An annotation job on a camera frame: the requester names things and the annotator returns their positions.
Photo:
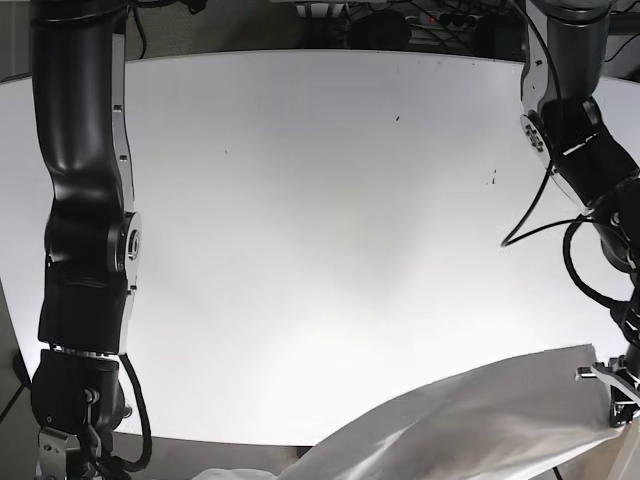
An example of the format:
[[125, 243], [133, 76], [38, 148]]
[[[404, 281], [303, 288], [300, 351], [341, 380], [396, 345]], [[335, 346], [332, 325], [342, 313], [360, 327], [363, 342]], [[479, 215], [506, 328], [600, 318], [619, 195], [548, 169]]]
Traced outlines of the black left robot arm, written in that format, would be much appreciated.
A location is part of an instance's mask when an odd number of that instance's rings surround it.
[[525, 1], [525, 65], [521, 75], [523, 129], [559, 176], [560, 188], [583, 212], [565, 231], [562, 255], [571, 280], [607, 309], [629, 344], [606, 366], [624, 383], [610, 387], [609, 423], [620, 427], [639, 413], [639, 292], [615, 300], [587, 285], [571, 258], [578, 228], [590, 223], [607, 261], [639, 283], [639, 166], [614, 139], [593, 96], [605, 59], [608, 1]]

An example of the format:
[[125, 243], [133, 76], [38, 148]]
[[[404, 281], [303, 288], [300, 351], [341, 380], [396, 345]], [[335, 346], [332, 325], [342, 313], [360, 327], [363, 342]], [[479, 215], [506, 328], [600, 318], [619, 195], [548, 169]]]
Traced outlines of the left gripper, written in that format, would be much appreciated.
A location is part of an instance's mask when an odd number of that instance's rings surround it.
[[595, 362], [579, 367], [576, 379], [597, 379], [610, 391], [609, 425], [618, 428], [639, 416], [639, 324], [625, 320], [621, 331], [628, 341], [626, 353], [608, 364]]

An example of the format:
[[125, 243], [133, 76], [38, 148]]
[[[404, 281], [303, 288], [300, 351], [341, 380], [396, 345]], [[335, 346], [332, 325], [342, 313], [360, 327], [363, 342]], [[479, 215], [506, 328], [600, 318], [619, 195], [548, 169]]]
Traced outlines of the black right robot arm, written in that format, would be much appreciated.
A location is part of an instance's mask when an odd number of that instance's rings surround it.
[[127, 479], [112, 452], [126, 414], [121, 372], [136, 293], [141, 218], [125, 120], [124, 1], [34, 1], [31, 78], [53, 185], [45, 228], [44, 347], [31, 381], [46, 479]]

